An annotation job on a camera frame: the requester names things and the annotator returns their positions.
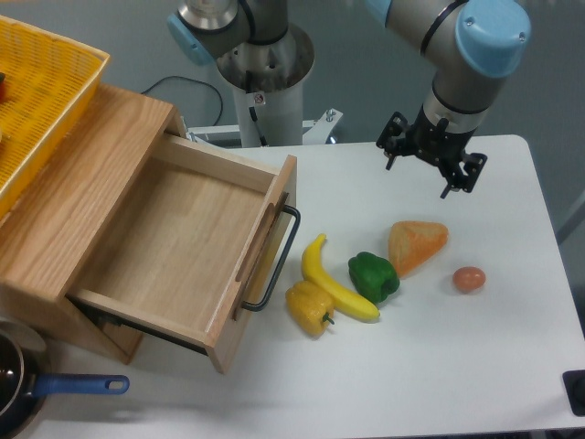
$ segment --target green bell pepper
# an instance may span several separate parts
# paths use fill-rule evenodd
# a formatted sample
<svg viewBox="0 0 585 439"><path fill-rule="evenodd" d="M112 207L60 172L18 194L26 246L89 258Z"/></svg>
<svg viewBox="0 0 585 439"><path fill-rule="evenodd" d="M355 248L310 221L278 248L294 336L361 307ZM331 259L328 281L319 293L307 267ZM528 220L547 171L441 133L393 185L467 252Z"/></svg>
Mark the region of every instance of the green bell pepper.
<svg viewBox="0 0 585 439"><path fill-rule="evenodd" d="M360 252L347 265L357 292L373 304L383 302L399 289L400 279L387 259L370 252Z"/></svg>

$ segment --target black cable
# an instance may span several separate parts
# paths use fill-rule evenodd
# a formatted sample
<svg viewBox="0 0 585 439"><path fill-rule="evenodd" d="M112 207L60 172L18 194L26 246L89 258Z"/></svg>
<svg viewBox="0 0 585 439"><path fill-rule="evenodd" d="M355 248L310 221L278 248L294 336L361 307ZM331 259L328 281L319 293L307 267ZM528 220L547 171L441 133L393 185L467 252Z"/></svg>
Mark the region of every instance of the black cable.
<svg viewBox="0 0 585 439"><path fill-rule="evenodd" d="M223 98L221 97L221 93L219 92L219 90L216 89L213 85L211 85L208 82L204 82L202 80L194 80L192 78L187 78L185 76L176 76L176 75L165 76L164 78L158 80L153 85L151 85L145 91L142 91L140 94L146 94L146 93L152 91L154 88L158 87L160 84L162 84L166 80L184 80L186 82L192 82L192 83L199 84L199 85L205 85L206 87L209 87L211 90L213 90L217 94L217 96L219 97L219 114L218 114L218 117L216 118L216 121L213 122L212 126L216 126L218 124L219 119L221 119L221 115L223 114Z"/></svg>
<svg viewBox="0 0 585 439"><path fill-rule="evenodd" d="M258 137L260 138L260 145L268 146L268 142L266 142L266 137L262 132L260 126L258 125L258 114L256 114L256 109L254 107L249 107L248 110L250 111L250 117L254 122L254 126L256 127L256 131L258 132Z"/></svg>

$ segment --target toy vegetable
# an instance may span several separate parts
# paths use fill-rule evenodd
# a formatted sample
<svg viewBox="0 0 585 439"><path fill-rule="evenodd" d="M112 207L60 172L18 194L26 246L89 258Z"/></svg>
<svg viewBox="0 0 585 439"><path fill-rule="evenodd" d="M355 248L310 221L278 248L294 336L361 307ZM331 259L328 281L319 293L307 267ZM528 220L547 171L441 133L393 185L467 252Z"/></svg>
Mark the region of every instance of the toy vegetable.
<svg viewBox="0 0 585 439"><path fill-rule="evenodd" d="M308 281L294 284L286 292L286 304L292 318L312 336L323 334L334 312L333 299L323 290Z"/></svg>
<svg viewBox="0 0 585 439"><path fill-rule="evenodd" d="M388 259L399 278L412 272L444 247L449 229L440 222L399 221L388 237Z"/></svg>
<svg viewBox="0 0 585 439"><path fill-rule="evenodd" d="M399 289L400 280L392 264L369 252L358 253L347 263L349 277L358 293L379 304Z"/></svg>

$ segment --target yellow bell pepper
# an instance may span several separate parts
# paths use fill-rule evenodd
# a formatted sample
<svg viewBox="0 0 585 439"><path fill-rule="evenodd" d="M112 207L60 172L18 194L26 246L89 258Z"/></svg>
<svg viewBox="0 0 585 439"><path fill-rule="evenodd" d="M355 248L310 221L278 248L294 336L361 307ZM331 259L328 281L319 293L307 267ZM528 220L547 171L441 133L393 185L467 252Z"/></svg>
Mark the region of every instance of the yellow bell pepper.
<svg viewBox="0 0 585 439"><path fill-rule="evenodd" d="M309 281L294 284L286 292L286 304L294 321L307 333L317 337L324 333L334 312L331 296Z"/></svg>

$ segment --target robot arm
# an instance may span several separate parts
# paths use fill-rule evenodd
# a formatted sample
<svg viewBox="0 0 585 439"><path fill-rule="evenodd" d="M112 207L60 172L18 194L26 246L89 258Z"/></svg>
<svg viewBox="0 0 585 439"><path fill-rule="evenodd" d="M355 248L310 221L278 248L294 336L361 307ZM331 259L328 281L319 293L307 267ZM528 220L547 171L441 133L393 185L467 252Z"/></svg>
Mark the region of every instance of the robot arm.
<svg viewBox="0 0 585 439"><path fill-rule="evenodd" d="M286 0L186 0L167 25L183 52L206 65L241 43L270 45L288 30Z"/></svg>
<svg viewBox="0 0 585 439"><path fill-rule="evenodd" d="M395 112L378 138L387 169L397 156L415 155L446 178L442 198L451 190L471 192L487 157L467 154L465 146L522 58L530 37L526 12L513 0L367 0L367 6L437 67L415 122Z"/></svg>

